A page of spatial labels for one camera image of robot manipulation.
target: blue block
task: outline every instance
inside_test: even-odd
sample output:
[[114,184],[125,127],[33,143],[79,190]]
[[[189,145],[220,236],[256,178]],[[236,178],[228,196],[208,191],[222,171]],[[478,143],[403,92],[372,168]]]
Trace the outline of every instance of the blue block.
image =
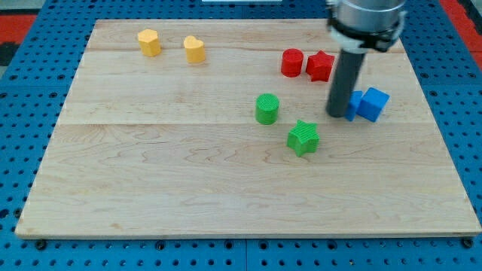
[[389,99],[390,95],[371,87],[361,98],[356,114],[375,122]]
[[345,118],[349,121],[353,121],[356,115],[356,111],[360,106],[360,102],[362,101],[363,91],[357,90],[353,91],[352,97],[349,99],[348,108],[345,112]]

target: wood grain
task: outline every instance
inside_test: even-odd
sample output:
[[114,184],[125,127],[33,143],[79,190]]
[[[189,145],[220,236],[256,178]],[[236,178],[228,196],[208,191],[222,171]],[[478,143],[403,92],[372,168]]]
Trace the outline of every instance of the wood grain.
[[[377,123],[328,117],[328,88],[279,73],[284,49],[338,46],[324,20],[100,20],[16,228],[37,239],[473,236],[482,229],[401,43],[357,88],[391,95]],[[140,54],[136,33],[160,33]],[[185,62],[182,39],[206,43]],[[281,107],[255,122],[260,93]],[[285,146],[318,123],[314,154]]]

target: red star block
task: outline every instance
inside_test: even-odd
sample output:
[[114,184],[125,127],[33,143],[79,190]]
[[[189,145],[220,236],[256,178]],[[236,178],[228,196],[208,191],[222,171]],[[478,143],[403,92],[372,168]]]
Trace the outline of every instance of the red star block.
[[311,81],[328,82],[331,68],[333,67],[334,56],[327,55],[320,50],[316,55],[308,57],[307,74],[311,75]]

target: yellow block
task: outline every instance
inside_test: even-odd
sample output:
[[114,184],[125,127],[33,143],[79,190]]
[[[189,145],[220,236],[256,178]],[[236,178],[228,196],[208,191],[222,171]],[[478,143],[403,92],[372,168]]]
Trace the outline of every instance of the yellow block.
[[184,39],[184,48],[186,49],[186,58],[189,63],[199,63],[206,60],[204,42],[196,37],[187,36]]
[[146,29],[137,34],[142,54],[145,56],[156,56],[160,53],[160,42],[157,31]]

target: plastic block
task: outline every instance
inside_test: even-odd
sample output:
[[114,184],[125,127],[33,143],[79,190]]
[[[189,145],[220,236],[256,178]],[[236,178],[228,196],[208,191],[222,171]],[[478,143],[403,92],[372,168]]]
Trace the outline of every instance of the plastic block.
[[361,98],[356,114],[375,122],[389,99],[390,95],[371,87]]
[[204,42],[196,37],[187,36],[184,39],[184,48],[186,49],[186,59],[189,63],[199,63],[206,60]]
[[142,54],[145,56],[156,56],[160,54],[160,42],[157,31],[146,29],[137,34]]
[[316,55],[308,56],[307,74],[311,76],[311,81],[328,82],[333,62],[334,56],[328,55],[322,50]]
[[316,133],[316,123],[305,123],[298,120],[296,126],[289,131],[286,145],[294,150],[296,156],[314,153],[318,147],[319,136]]
[[346,109],[345,118],[349,121],[355,119],[356,111],[362,101],[363,91],[353,91],[352,96],[349,99],[348,108]]
[[256,120],[264,125],[276,122],[278,118],[279,100],[271,93],[261,94],[256,99]]
[[289,78],[295,78],[300,75],[303,58],[303,52],[298,49],[291,48],[285,50],[282,56],[281,73]]

